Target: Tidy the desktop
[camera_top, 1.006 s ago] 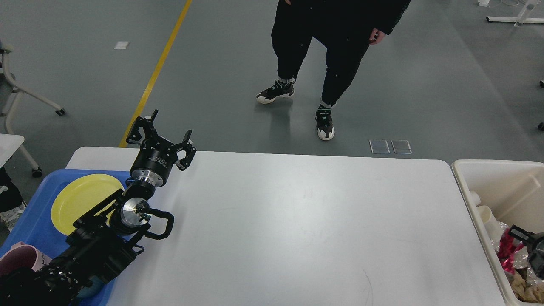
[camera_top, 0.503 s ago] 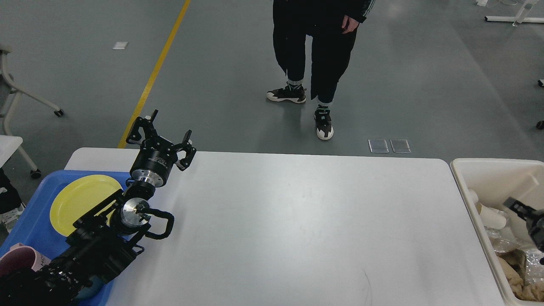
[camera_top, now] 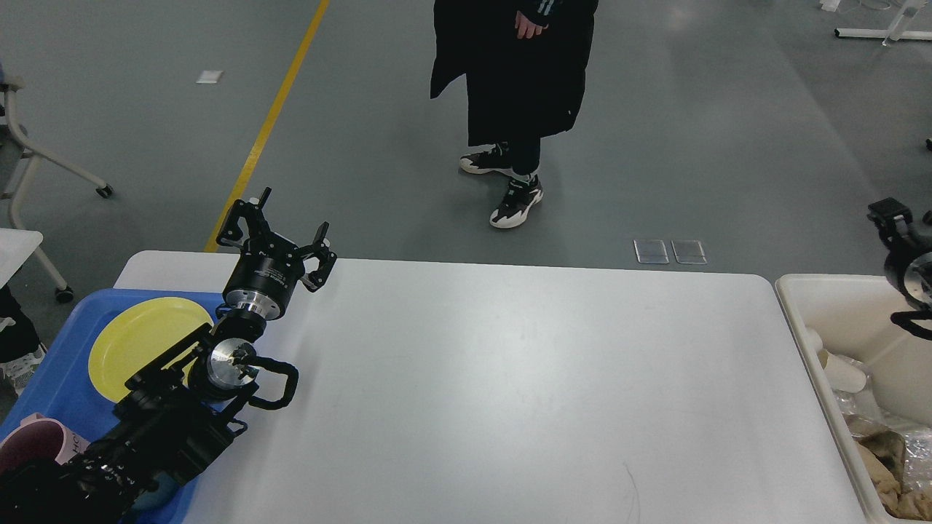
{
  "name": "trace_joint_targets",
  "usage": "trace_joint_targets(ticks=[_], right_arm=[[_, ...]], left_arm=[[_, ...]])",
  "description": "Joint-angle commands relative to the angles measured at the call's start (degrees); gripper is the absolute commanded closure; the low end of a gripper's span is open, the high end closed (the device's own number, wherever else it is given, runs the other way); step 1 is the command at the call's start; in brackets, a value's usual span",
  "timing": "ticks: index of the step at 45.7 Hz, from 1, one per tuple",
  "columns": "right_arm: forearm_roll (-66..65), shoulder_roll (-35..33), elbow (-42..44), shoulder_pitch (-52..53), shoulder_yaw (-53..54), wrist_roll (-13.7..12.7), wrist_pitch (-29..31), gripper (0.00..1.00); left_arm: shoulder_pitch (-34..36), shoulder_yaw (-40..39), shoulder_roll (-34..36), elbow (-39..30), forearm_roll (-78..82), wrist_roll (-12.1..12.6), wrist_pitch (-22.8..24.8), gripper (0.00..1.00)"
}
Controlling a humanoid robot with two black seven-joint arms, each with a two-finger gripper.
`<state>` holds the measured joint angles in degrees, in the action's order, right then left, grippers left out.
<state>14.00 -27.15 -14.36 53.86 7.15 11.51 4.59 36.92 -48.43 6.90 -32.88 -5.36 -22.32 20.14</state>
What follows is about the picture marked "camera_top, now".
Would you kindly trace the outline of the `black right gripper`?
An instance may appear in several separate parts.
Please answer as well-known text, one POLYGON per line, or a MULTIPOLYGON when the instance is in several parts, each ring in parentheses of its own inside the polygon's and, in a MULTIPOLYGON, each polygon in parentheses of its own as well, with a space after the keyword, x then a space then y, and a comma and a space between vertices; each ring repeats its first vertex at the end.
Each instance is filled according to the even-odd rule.
POLYGON ((931 306, 930 246, 920 249, 912 211, 894 198, 868 205, 866 217, 877 229, 882 245, 890 251, 885 259, 886 278, 906 302, 918 311, 931 306))

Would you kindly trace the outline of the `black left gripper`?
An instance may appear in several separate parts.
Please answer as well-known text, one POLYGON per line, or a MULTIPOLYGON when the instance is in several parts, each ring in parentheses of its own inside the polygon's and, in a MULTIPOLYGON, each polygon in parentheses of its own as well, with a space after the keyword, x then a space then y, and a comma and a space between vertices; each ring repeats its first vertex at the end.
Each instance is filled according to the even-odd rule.
POLYGON ((310 245, 297 247, 290 258, 276 259, 283 257, 283 240, 264 215, 270 195, 271 188, 265 188, 258 198, 236 199, 216 235, 218 246, 240 253, 222 292, 224 305, 246 309, 267 321, 284 316, 298 281, 311 293, 322 289, 339 258, 327 238, 330 223, 322 222, 310 245), (317 261, 313 271, 306 271, 309 259, 317 261))

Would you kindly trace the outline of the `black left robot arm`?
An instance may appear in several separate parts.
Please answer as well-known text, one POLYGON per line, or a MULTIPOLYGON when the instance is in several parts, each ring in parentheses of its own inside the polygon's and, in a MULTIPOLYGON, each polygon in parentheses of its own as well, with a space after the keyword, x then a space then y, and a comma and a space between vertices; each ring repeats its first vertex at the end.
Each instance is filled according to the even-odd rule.
POLYGON ((293 401, 299 369, 257 354, 267 324, 282 318, 297 286, 326 284, 337 254, 323 222, 309 245, 273 232, 271 193, 235 200, 216 236, 239 251, 215 325, 197 326, 125 381, 117 423, 67 461, 31 458, 2 472, 4 523, 117 523, 159 488, 185 485, 248 428, 244 407, 277 410, 293 401))

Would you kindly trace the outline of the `person's left hand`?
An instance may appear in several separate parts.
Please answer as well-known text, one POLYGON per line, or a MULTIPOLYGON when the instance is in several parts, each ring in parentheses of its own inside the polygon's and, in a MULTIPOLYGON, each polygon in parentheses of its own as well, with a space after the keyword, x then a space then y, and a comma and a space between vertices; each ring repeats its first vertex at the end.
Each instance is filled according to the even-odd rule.
POLYGON ((534 23, 522 11, 516 11, 515 31, 517 39, 533 39, 540 36, 547 28, 546 25, 534 23))

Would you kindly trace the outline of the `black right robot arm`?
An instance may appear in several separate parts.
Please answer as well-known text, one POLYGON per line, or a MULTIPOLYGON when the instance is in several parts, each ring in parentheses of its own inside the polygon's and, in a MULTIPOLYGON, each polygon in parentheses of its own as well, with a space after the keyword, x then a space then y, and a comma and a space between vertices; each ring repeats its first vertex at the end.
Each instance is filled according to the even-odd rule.
POLYGON ((888 250, 883 274, 911 309, 890 315, 892 324, 916 338, 931 339, 931 239, 915 228, 911 209, 884 198, 868 205, 868 215, 888 250))

